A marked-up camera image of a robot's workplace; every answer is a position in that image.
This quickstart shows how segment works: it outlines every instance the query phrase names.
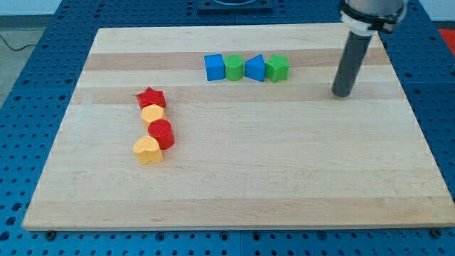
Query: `wooden board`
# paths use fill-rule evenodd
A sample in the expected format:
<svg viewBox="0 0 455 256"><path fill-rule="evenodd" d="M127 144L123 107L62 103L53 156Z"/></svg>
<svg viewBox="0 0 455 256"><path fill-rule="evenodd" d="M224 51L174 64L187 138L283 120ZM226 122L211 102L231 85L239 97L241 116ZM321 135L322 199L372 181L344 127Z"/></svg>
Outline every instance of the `wooden board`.
<svg viewBox="0 0 455 256"><path fill-rule="evenodd" d="M100 29L33 195L28 230L439 227L455 207L378 36L352 97L330 87L341 23ZM203 56L289 56L289 80L207 82ZM160 164L135 94L165 92Z"/></svg>

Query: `black cylindrical tool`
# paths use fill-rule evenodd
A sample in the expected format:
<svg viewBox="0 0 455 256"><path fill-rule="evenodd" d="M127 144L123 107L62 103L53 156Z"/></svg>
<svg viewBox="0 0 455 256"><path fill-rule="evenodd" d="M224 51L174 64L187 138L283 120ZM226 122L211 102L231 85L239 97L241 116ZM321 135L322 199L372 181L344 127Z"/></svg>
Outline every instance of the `black cylindrical tool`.
<svg viewBox="0 0 455 256"><path fill-rule="evenodd" d="M371 36L359 36L353 32L349 32L335 81L332 85L332 93L334 95L339 97L349 96L370 40Z"/></svg>

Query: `toy block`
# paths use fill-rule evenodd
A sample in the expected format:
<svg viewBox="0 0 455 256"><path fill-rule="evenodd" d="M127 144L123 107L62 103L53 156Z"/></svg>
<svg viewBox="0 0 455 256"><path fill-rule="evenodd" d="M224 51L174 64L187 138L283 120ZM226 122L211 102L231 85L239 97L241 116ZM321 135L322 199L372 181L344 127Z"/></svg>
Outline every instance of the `toy block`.
<svg viewBox="0 0 455 256"><path fill-rule="evenodd" d="M265 77L276 83L280 80L287 80L288 74L287 56L272 54L272 57L265 63Z"/></svg>
<svg viewBox="0 0 455 256"><path fill-rule="evenodd" d="M264 56L259 54L258 56L251 58L245 62L245 76L254 80L264 82L265 77L265 63Z"/></svg>
<svg viewBox="0 0 455 256"><path fill-rule="evenodd" d="M133 152L141 164L159 163L163 161L163 153L159 148L157 140L150 136L138 139L133 146Z"/></svg>
<svg viewBox="0 0 455 256"><path fill-rule="evenodd" d="M225 64L221 54L204 56L207 81L225 79Z"/></svg>
<svg viewBox="0 0 455 256"><path fill-rule="evenodd" d="M225 58L226 79L238 81L243 78L243 58L240 55L232 54Z"/></svg>
<svg viewBox="0 0 455 256"><path fill-rule="evenodd" d="M175 142L171 123L165 119L158 119L150 123L149 135L155 138L159 147L164 150L170 148Z"/></svg>
<svg viewBox="0 0 455 256"><path fill-rule="evenodd" d="M158 105L153 104L142 109L141 120L145 126L145 130L149 128L151 122L165 118L166 113L164 112L164 108Z"/></svg>
<svg viewBox="0 0 455 256"><path fill-rule="evenodd" d="M145 92L136 95L136 98L141 109L153 104L160 107L166 107L166 99L164 98L164 93L162 91L155 91L150 87L148 87Z"/></svg>

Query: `cable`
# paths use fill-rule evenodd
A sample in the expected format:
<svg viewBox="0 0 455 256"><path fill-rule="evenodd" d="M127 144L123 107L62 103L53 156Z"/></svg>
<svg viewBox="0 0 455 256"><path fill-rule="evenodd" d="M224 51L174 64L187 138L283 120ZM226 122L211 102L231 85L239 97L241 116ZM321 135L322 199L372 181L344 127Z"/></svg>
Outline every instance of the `cable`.
<svg viewBox="0 0 455 256"><path fill-rule="evenodd" d="M35 44L33 44L33 45L26 45L26 46L21 47L21 48L19 48L19 49L15 49L15 48L12 48L12 47L8 44L8 42L6 42L5 38L4 38L2 35L0 35L0 38L1 38L2 41L6 44L6 46L7 46L10 50L13 50L13 51L20 51L20 50L23 50L23 49L25 49L25 48L27 48L27 47L30 47L30 46L36 46Z"/></svg>

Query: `blue pegboard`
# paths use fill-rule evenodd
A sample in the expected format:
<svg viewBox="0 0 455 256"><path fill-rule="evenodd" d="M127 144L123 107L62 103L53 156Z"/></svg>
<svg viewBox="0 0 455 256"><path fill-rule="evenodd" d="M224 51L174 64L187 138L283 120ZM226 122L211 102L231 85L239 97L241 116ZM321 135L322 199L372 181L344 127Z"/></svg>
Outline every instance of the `blue pegboard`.
<svg viewBox="0 0 455 256"><path fill-rule="evenodd" d="M97 29L338 22L338 0L198 14L193 0L63 0L0 110L0 255L455 255L455 228L29 233L21 222ZM452 196L455 58L420 3L380 34Z"/></svg>

